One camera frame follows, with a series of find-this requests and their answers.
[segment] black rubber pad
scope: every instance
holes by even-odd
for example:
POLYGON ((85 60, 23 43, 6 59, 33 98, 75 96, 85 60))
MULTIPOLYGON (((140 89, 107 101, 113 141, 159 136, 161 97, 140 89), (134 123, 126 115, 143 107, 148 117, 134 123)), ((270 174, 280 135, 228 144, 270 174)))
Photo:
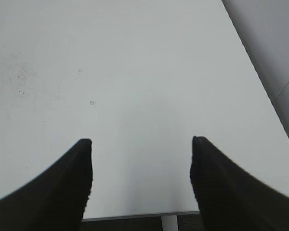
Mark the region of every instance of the black rubber pad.
POLYGON ((0 231, 77 231, 92 186, 91 140, 0 200, 0 231))
POLYGON ((163 231, 161 217, 85 221, 79 231, 163 231))
POLYGON ((206 231, 289 231, 289 198, 204 137, 193 138, 190 178, 206 231))

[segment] table surface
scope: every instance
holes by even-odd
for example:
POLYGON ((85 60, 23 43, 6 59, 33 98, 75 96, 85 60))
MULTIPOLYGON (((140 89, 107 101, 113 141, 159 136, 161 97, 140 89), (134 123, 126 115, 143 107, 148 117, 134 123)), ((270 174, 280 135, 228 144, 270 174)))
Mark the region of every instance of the table surface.
POLYGON ((289 140, 219 0, 0 0, 0 198, 93 140, 84 218, 197 211, 191 139, 289 196, 289 140))

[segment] white table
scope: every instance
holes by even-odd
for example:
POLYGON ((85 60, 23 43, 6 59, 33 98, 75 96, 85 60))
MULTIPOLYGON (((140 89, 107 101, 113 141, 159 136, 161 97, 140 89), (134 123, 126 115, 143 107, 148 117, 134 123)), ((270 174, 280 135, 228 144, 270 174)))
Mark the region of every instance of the white table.
POLYGON ((206 136, 289 196, 289 140, 219 0, 0 0, 0 198, 93 140, 84 218, 197 211, 206 136))

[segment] gray wall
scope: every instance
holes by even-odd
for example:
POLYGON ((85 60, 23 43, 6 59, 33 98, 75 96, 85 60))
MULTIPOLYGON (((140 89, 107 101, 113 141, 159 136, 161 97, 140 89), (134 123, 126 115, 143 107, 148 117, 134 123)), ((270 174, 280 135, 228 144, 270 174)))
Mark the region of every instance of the gray wall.
POLYGON ((289 137, 289 0, 222 0, 289 137))

